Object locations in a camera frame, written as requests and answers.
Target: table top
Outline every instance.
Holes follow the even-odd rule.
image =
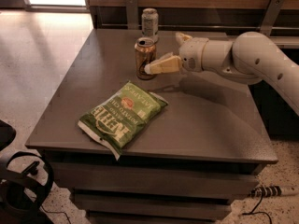
[[[189,33],[225,39],[221,34]],[[246,85],[210,72],[181,71],[140,80],[137,30],[93,30],[26,143],[28,148],[110,154],[78,126],[128,80],[169,102],[122,155],[200,161],[275,163],[263,122]],[[178,53],[175,32],[159,32],[157,57]]]

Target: black chair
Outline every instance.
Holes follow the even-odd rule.
[[[0,151],[7,147],[15,136],[16,131],[0,120]],[[13,160],[26,156],[38,157],[44,162],[44,168],[48,173],[45,185],[41,185],[28,176],[28,174],[37,174],[36,167],[39,161],[34,161],[21,173],[8,170]],[[50,193],[53,180],[53,170],[43,157],[29,152],[17,152],[12,156],[4,152],[0,158],[0,222],[3,224],[52,224],[48,217],[39,211],[39,207]],[[31,190],[36,195],[33,201],[25,194],[25,189]]]

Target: soda can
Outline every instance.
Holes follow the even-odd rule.
[[[154,8],[146,8],[143,10],[142,16],[142,35],[150,37],[156,43],[158,41],[158,20],[157,10]]]
[[[135,43],[136,75],[140,79],[152,79],[156,75],[149,75],[145,72],[146,64],[156,59],[156,45],[153,39],[141,37]]]

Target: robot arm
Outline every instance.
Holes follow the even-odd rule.
[[[175,72],[183,66],[193,72],[215,72],[242,84],[255,84],[263,79],[299,116],[299,66],[265,35],[248,32],[232,42],[177,33],[177,42],[179,56],[168,55],[154,61],[146,66],[146,72]]]

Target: tile floor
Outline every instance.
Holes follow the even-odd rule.
[[[89,14],[0,9],[0,119],[17,130],[16,139],[5,152],[25,149],[24,143],[92,28]],[[299,187],[299,141],[272,142],[279,162],[260,173],[261,185]],[[65,211],[72,224],[89,223],[85,212],[68,197],[67,189],[54,186],[44,207]],[[234,202],[233,212],[217,223],[269,223],[264,215],[240,216],[257,202],[251,198]],[[267,212],[273,224],[299,224],[299,196],[264,199],[258,211]],[[49,217],[55,224],[68,223],[63,214]]]

